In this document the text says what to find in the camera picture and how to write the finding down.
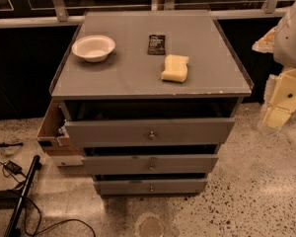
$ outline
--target box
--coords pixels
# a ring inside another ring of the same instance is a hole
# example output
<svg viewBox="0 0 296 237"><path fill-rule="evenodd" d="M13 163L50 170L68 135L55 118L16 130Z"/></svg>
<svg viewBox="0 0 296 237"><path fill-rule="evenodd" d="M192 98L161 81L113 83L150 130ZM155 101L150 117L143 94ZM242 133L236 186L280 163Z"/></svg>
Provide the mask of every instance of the box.
<svg viewBox="0 0 296 237"><path fill-rule="evenodd" d="M63 124L59 104L52 100L38 131L38 144L56 166L82 165L80 149L72 144L69 136L58 133Z"/></svg>

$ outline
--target speckled floor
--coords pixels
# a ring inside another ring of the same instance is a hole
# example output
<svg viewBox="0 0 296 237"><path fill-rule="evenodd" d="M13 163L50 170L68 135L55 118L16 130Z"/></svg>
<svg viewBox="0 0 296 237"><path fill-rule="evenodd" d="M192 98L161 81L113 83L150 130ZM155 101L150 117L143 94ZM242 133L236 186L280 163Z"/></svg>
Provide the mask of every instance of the speckled floor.
<svg viewBox="0 0 296 237"><path fill-rule="evenodd" d="M259 110L256 103L240 106L208 186L197 197L101 199L82 167L55 167L42 152L36 141L42 118L0 120L0 142L24 142L22 147L0 149L0 160L13 159L27 170L34 155L41 157L42 168L30 192L41 209L39 229L77 218L98 237L296 236L296 113L280 131L266 134L258 129ZM15 185L0 170L0 189ZM0 237L10 211L0 206ZM28 232L37 221L30 206ZM20 227L21 236L27 236ZM39 236L93 235L72 221Z"/></svg>

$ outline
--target gray tabletop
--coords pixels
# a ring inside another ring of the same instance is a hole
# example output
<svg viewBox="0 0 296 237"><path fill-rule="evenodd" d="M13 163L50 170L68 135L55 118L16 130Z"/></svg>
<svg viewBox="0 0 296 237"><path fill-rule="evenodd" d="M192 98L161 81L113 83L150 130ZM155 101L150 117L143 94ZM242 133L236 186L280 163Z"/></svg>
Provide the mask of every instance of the gray tabletop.
<svg viewBox="0 0 296 237"><path fill-rule="evenodd" d="M161 80L165 55L148 55L149 36L166 36L166 54L189 57L183 83ZM116 47L100 63L70 53L57 100L249 96L244 78L207 11L89 12L76 38L105 35Z"/></svg>

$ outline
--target black stand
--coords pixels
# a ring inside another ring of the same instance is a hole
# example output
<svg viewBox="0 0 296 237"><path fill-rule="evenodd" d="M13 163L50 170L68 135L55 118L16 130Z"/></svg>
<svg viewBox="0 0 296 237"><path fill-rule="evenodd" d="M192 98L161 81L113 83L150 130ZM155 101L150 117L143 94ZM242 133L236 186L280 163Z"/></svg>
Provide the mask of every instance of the black stand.
<svg viewBox="0 0 296 237"><path fill-rule="evenodd" d="M27 195L29 193L31 183L35 176L36 170L39 170L40 167L41 167L41 164L39 162L39 156L36 155L32 161L30 170L26 176L24 186L15 193L11 191L0 191L0 199L8 199L8 200L12 199L17 201L13 210L13 214L10 218L8 228L4 235L5 237L20 237L21 231L20 229L17 229L18 221L19 221L22 209L24 208L24 204L27 199Z"/></svg>

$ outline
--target gray drawer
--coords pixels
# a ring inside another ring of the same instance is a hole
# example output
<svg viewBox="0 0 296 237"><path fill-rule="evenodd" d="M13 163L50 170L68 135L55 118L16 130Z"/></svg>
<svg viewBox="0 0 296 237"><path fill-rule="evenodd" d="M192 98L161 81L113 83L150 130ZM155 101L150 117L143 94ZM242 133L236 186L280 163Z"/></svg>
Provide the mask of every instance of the gray drawer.
<svg viewBox="0 0 296 237"><path fill-rule="evenodd" d="M65 126L78 147L150 146L224 143L233 118L178 118L68 121Z"/></svg>
<svg viewBox="0 0 296 237"><path fill-rule="evenodd" d="M88 174L209 173L215 155L89 156L82 162Z"/></svg>
<svg viewBox="0 0 296 237"><path fill-rule="evenodd" d="M207 179L95 181L101 196L199 194L205 190Z"/></svg>

